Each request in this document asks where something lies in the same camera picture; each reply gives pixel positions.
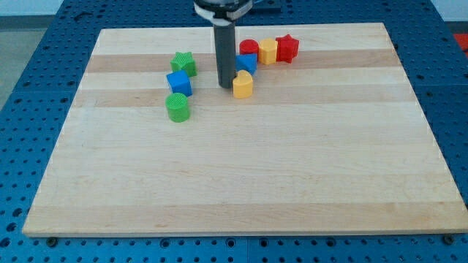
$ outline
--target wooden table surface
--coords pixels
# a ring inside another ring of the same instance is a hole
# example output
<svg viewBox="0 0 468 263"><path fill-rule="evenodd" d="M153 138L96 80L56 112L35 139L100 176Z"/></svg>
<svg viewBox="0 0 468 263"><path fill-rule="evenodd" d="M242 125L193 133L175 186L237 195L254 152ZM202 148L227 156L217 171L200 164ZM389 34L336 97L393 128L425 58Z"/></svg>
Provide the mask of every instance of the wooden table surface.
<svg viewBox="0 0 468 263"><path fill-rule="evenodd" d="M211 28L105 29L23 232L32 237L377 235L468 230L468 212L381 23L291 34L254 95L219 88ZM192 51L192 117L165 75Z"/></svg>

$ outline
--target toy block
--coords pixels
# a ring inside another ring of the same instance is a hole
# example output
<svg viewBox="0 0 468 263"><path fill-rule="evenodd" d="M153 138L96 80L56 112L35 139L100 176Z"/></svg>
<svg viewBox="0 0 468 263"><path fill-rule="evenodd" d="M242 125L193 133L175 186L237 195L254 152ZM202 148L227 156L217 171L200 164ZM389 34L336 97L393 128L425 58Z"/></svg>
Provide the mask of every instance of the toy block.
<svg viewBox="0 0 468 263"><path fill-rule="evenodd" d="M253 39L245 39L239 44L239 53L241 55L246 54L258 54L258 43Z"/></svg>
<svg viewBox="0 0 468 263"><path fill-rule="evenodd" d="M233 80L233 95L236 99L245 99L254 92L254 79L245 70L237 72L237 77Z"/></svg>
<svg viewBox="0 0 468 263"><path fill-rule="evenodd" d="M260 41L258 50L258 61L261 64L269 65L276 63L276 52L278 42L275 39L264 39Z"/></svg>
<svg viewBox="0 0 468 263"><path fill-rule="evenodd" d="M285 61L292 63L293 58L298 55L299 40L293 39L289 34L284 37L277 37L278 52L276 54L276 61Z"/></svg>
<svg viewBox="0 0 468 263"><path fill-rule="evenodd" d="M166 110L169 119L180 123L190 118L189 100L180 93L174 93L166 98Z"/></svg>
<svg viewBox="0 0 468 263"><path fill-rule="evenodd" d="M192 86L190 85L190 79L184 70L179 70L177 72L170 73L166 75L166 78L172 93L182 93L185 96L192 95Z"/></svg>
<svg viewBox="0 0 468 263"><path fill-rule="evenodd" d="M189 77L197 75L197 67L195 60L192 57L192 52L180 53L176 52L173 60L170 61L170 67L173 72L184 70Z"/></svg>
<svg viewBox="0 0 468 263"><path fill-rule="evenodd" d="M257 54L237 55L235 57L235 70L246 70L253 75L257 70Z"/></svg>

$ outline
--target blue cube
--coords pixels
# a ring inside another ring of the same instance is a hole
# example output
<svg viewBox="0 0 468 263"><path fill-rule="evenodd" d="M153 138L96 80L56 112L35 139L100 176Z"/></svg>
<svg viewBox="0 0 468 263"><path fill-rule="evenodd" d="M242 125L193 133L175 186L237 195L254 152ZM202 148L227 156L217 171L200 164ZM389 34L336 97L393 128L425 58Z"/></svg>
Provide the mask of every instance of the blue cube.
<svg viewBox="0 0 468 263"><path fill-rule="evenodd" d="M166 78L173 93L182 93L185 96L192 95L192 86L185 70L170 73L166 75Z"/></svg>
<svg viewBox="0 0 468 263"><path fill-rule="evenodd" d="M257 71L257 54L237 55L235 57L235 70L245 70L254 75Z"/></svg>

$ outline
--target blue perforated table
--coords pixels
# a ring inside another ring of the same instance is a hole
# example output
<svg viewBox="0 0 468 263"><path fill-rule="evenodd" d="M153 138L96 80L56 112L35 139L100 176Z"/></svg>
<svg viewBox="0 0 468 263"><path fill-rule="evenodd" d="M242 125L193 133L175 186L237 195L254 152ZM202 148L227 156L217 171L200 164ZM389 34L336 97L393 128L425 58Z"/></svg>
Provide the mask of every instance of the blue perforated table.
<svg viewBox="0 0 468 263"><path fill-rule="evenodd" d="M468 61L429 0L293 1L240 25L383 22L468 202ZM468 235L29 239L32 199L101 28L209 26L183 1L65 1L0 114L0 262L468 262Z"/></svg>

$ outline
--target yellow hexagon block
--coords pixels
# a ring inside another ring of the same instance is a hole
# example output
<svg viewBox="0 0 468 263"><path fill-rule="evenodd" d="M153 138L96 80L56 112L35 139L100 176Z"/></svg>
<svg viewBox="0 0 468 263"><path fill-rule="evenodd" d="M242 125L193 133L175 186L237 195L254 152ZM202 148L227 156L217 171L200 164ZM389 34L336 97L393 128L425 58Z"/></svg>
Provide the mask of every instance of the yellow hexagon block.
<svg viewBox="0 0 468 263"><path fill-rule="evenodd" d="M264 39L258 45L258 61L261 64L269 65L276 63L276 51L278 42L275 39Z"/></svg>
<svg viewBox="0 0 468 263"><path fill-rule="evenodd" d="M233 80L233 95L236 99L249 98L254 93L254 79L249 72L241 70Z"/></svg>

